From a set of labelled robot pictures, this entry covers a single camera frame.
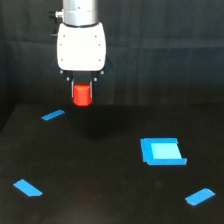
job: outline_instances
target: black surface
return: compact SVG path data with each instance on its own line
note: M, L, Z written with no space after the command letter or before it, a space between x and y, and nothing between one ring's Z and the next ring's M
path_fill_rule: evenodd
M65 114L48 122L42 116ZM17 105L0 135L0 223L222 223L224 106ZM176 137L187 166L152 167L140 138ZM13 184L40 191L27 197ZM197 207L185 197L209 188Z

